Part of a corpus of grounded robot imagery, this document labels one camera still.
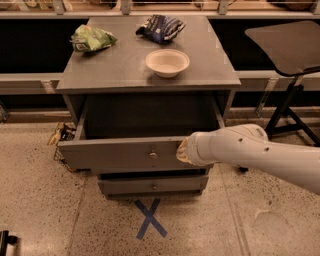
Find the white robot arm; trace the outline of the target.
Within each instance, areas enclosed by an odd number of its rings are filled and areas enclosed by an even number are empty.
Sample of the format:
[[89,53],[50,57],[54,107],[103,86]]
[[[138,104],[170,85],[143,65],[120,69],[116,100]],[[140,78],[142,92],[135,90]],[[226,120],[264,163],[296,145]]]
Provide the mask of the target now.
[[223,162],[259,169],[320,194],[320,148],[271,142],[256,124],[194,132],[184,138],[176,157],[195,166]]

